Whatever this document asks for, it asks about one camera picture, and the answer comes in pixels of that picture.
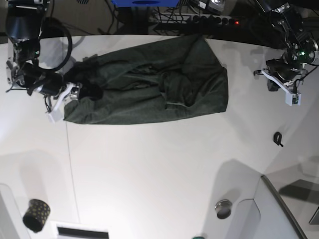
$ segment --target dark green cloth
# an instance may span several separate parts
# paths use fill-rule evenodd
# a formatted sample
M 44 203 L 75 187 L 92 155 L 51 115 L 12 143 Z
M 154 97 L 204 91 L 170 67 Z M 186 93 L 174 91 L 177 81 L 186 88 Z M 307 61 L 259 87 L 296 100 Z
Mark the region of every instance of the dark green cloth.
M 227 70 L 202 36 L 158 41 L 93 57 L 65 80 L 89 80 L 103 98 L 65 106 L 65 120 L 81 124 L 139 124 L 226 111 Z

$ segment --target white table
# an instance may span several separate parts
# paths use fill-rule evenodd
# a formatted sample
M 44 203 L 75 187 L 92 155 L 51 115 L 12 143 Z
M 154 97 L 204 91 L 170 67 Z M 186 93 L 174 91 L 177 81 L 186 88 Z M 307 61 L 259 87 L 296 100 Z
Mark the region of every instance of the white table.
M 74 37 L 79 44 L 72 57 L 81 61 L 168 38 Z M 5 166 L 0 183 L 12 188 L 21 212 L 32 196 L 52 205 L 51 220 L 107 227 L 112 239 L 184 239 L 200 233 L 225 238 L 231 217 L 218 220 L 215 203 L 226 197 L 235 210 L 238 202 L 253 197 L 260 173 L 281 150 L 272 142 L 274 132 L 281 131 L 284 140 L 291 137 L 312 109 L 319 81 L 315 74 L 309 76 L 301 87 L 302 105 L 290 107 L 283 91 L 268 92 L 266 79 L 252 75 L 266 59 L 278 58 L 279 51 L 219 40 L 208 43 L 228 70 L 229 106 L 222 114 L 130 126 L 51 125 L 39 96 L 1 94 L 5 117 L 0 121 L 5 130 L 0 153 Z M 43 59 L 61 60 L 62 51 L 55 49 L 61 47 L 60 39 L 42 45 L 49 46 L 42 47 L 47 51 L 42 52 Z M 0 61 L 5 62 L 5 55 Z M 0 69 L 4 79 L 4 64 Z M 2 81 L 0 86 L 4 89 L 6 84 Z M 35 179 L 25 173 L 28 170 L 41 176 L 46 193 L 40 193 Z M 61 187 L 64 193 L 56 194 Z M 50 228 L 43 233 L 51 233 Z

